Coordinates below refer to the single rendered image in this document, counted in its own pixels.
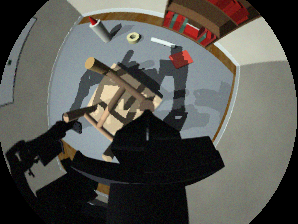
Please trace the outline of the brown wooden stool legs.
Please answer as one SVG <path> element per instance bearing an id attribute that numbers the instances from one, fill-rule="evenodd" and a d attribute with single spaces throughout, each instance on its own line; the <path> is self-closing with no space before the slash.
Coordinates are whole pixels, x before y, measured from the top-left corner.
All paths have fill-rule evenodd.
<path id="1" fill-rule="evenodd" d="M 117 102 L 122 97 L 125 91 L 129 92 L 132 96 L 134 96 L 137 100 L 141 102 L 139 105 L 139 111 L 141 114 L 146 109 L 150 109 L 152 113 L 155 111 L 155 105 L 152 99 L 150 99 L 151 101 L 149 101 L 149 99 L 147 100 L 146 99 L 147 97 L 145 97 L 137 89 L 135 89 L 124 79 L 118 76 L 117 72 L 111 69 L 110 67 L 108 67 L 107 65 L 103 64 L 102 62 L 98 61 L 93 57 L 89 57 L 85 62 L 85 68 L 95 71 L 97 73 L 103 74 L 105 76 L 108 76 L 113 81 L 115 81 L 118 85 L 120 85 L 120 88 L 117 90 L 117 92 L 109 102 L 108 106 L 104 110 L 98 122 L 90 115 L 91 113 L 95 112 L 96 108 L 94 106 L 91 106 L 91 107 L 88 106 L 88 107 L 84 107 L 84 108 L 80 108 L 80 109 L 76 109 L 76 110 L 64 113 L 63 117 L 66 123 L 84 116 L 98 131 L 100 131 L 105 137 L 107 137 L 110 141 L 112 141 L 114 136 L 103 127 L 103 124 L 105 123 L 109 114 L 111 113 L 111 111 L 113 110 L 113 108 L 115 107 L 115 105 L 117 104 Z M 146 99 L 146 101 L 144 101 L 144 99 Z M 102 154 L 102 158 L 105 161 L 109 161 L 109 162 L 111 162 L 114 158 L 114 154 L 111 151 L 111 144 Z"/>

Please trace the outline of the beige roll of masking tape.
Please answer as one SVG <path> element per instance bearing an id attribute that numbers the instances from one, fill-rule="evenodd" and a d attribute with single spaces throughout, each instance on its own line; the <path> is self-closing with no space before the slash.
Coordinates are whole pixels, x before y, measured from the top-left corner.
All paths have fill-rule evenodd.
<path id="1" fill-rule="evenodd" d="M 136 37 L 136 38 L 135 38 Z M 135 39 L 133 39 L 133 38 L 135 38 Z M 128 42 L 130 43 L 130 44 L 136 44 L 136 43 L 138 43 L 139 42 L 139 34 L 138 33 L 130 33 L 130 34 L 128 34 L 128 36 L 127 36 L 127 40 L 128 40 Z"/>

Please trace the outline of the tan wooden stool seat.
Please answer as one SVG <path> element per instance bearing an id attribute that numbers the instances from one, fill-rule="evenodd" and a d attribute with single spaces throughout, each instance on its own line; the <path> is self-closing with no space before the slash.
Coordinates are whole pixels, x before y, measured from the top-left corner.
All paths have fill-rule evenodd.
<path id="1" fill-rule="evenodd" d="M 160 97 L 158 97 L 154 92 L 152 92 L 149 88 L 147 88 L 144 84 L 123 70 L 121 67 L 114 63 L 111 66 L 111 69 L 115 70 L 118 76 L 128 82 L 145 97 L 150 97 L 153 100 L 155 109 L 161 103 L 162 99 Z M 95 106 L 95 112 L 91 113 L 90 115 L 97 122 L 119 88 L 120 86 L 108 76 L 104 76 L 101 80 L 88 104 L 88 106 Z M 140 103 L 141 102 L 139 100 L 125 91 L 115 105 L 115 108 L 113 108 L 110 115 L 106 119 L 103 127 L 114 135 L 118 129 L 124 127 L 141 115 L 139 111 Z"/>

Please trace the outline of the red flat block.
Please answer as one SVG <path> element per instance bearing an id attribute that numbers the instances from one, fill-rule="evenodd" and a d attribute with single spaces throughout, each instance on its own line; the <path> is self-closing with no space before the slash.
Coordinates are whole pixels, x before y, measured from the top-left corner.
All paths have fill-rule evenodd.
<path id="1" fill-rule="evenodd" d="M 193 62 L 187 50 L 170 55 L 169 58 L 176 69 Z"/>

